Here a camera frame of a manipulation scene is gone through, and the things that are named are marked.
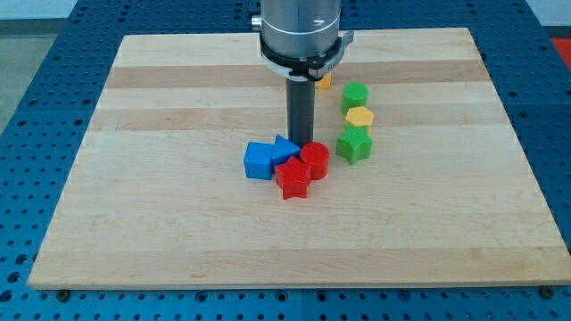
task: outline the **wooden board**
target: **wooden board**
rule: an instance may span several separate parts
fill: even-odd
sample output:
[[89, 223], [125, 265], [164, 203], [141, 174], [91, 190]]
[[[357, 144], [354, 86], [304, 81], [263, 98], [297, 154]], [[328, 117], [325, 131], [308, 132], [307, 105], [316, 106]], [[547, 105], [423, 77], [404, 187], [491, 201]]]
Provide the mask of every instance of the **wooden board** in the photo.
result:
[[29, 283], [38, 289], [569, 284], [571, 259], [467, 29], [360, 31], [318, 91], [366, 83], [371, 158], [333, 155], [308, 199], [244, 177], [286, 132], [254, 34], [128, 36]]

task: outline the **metal cylinder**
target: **metal cylinder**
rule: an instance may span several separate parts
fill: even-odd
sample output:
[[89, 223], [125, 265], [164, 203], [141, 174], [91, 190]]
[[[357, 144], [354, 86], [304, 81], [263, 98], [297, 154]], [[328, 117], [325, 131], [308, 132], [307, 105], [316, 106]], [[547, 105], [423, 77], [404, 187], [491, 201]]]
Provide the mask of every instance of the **metal cylinder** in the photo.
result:
[[302, 147], [313, 141], [315, 82], [286, 80], [287, 136]]
[[278, 54], [317, 56], [337, 39], [341, 0], [261, 0], [261, 36]]

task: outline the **yellow hexagon block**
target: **yellow hexagon block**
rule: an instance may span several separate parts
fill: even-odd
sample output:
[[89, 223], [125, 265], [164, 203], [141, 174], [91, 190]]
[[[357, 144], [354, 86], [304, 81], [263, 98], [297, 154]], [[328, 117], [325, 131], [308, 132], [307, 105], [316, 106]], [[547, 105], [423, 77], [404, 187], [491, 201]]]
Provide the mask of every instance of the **yellow hexagon block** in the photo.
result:
[[315, 87], [317, 89], [329, 89], [331, 87], [331, 78], [333, 78], [333, 76], [331, 72], [328, 72], [320, 81], [315, 83]]
[[345, 122], [355, 127], [367, 126], [368, 133], [371, 134], [373, 118], [375, 118], [375, 114], [367, 107], [353, 107], [347, 111]]

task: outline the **green block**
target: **green block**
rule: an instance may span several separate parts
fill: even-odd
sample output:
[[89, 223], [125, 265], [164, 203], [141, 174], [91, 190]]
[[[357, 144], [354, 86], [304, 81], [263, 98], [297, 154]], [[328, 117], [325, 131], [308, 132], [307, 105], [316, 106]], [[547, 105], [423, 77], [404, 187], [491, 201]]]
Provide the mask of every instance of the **green block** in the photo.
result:
[[372, 148], [373, 139], [368, 135], [367, 126], [355, 127], [347, 124], [345, 131], [337, 137], [335, 153], [353, 165], [358, 160], [367, 159], [371, 155]]
[[367, 105], [368, 88], [360, 82], [351, 82], [343, 87], [341, 111], [346, 114], [350, 108]]

